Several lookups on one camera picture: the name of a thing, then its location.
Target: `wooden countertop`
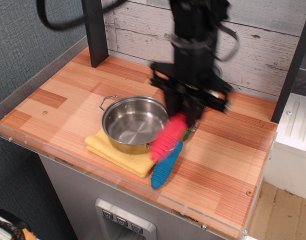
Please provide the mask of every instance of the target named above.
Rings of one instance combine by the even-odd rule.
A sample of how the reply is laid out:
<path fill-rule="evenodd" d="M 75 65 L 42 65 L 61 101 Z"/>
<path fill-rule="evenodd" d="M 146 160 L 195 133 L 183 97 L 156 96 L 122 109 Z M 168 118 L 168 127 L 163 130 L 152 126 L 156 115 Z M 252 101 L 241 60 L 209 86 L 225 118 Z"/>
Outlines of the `wooden countertop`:
<path fill-rule="evenodd" d="M 0 132 L 166 211 L 185 212 L 180 217 L 193 224 L 239 238 L 275 136 L 277 124 L 270 119 L 276 104 L 234 93 L 229 114 L 208 111 L 169 180 L 155 191 L 151 172 L 140 178 L 87 151 L 84 142 L 101 128 L 104 97 L 144 95 L 164 102 L 151 76 L 149 67 L 111 56 L 92 68 L 86 48 L 4 117 Z"/>

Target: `button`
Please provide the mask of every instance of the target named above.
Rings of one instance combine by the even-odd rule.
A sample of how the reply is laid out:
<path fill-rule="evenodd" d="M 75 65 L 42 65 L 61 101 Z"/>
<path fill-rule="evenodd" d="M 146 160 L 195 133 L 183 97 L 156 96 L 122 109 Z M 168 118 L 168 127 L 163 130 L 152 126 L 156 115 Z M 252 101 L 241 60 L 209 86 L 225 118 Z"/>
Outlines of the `button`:
<path fill-rule="evenodd" d="M 143 233 L 143 229 L 139 226 L 136 226 L 135 224 L 131 224 L 132 225 L 132 230 L 138 234 L 142 234 Z"/>
<path fill-rule="evenodd" d="M 112 213 L 110 213 L 109 211 L 105 211 L 104 209 L 102 209 L 102 212 L 103 212 L 104 217 L 106 217 L 107 219 L 113 220 Z"/>
<path fill-rule="evenodd" d="M 122 226 L 124 226 L 124 227 L 127 227 L 127 226 L 128 226 L 128 221 L 126 221 L 125 219 L 123 219 L 123 218 L 117 216 L 117 217 L 116 217 L 116 220 L 117 220 L 117 222 L 118 222 L 119 224 L 121 224 Z"/>

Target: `gray wall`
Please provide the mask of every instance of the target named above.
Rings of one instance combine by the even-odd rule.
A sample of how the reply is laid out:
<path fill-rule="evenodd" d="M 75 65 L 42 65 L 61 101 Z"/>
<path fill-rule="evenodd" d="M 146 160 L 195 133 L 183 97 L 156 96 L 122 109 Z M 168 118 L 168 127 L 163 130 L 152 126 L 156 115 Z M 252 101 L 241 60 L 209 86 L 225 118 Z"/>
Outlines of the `gray wall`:
<path fill-rule="evenodd" d="M 64 53 L 86 33 L 46 29 L 35 0 L 0 0 L 0 102 Z M 48 0 L 51 20 L 82 14 L 81 0 Z M 35 153 L 0 138 L 0 208 L 26 221 L 43 240 L 75 234 Z"/>

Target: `yellow towel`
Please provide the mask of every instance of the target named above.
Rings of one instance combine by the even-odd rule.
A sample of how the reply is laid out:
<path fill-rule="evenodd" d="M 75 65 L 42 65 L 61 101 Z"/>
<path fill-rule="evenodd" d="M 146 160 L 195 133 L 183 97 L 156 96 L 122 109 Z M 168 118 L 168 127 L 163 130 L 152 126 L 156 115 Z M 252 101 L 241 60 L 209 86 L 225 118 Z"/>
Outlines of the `yellow towel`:
<path fill-rule="evenodd" d="M 86 149 L 102 158 L 114 163 L 115 165 L 144 178 L 154 162 L 148 153 L 127 154 L 115 149 L 109 142 L 109 137 L 101 129 L 97 134 L 88 136 L 85 139 Z"/>

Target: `black pole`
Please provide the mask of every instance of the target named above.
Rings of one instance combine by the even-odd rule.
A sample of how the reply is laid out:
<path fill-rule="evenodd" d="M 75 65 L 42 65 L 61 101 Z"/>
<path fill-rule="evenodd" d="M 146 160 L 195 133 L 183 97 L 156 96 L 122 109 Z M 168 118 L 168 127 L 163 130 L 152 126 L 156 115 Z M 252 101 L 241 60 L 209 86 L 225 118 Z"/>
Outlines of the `black pole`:
<path fill-rule="evenodd" d="M 298 75 L 302 60 L 306 53 L 306 22 L 304 24 L 302 34 L 299 38 L 292 62 L 290 64 L 288 73 L 285 78 L 284 85 L 282 87 L 281 93 L 279 95 L 273 116 L 271 121 L 274 123 L 279 123 L 281 116 L 283 114 L 285 105 L 289 99 L 293 84 Z"/>
<path fill-rule="evenodd" d="M 82 0 L 83 12 L 88 13 L 94 9 L 101 9 L 100 0 Z M 91 66 L 96 68 L 104 59 L 109 56 L 107 36 L 104 19 L 99 17 L 96 20 L 85 23 Z"/>

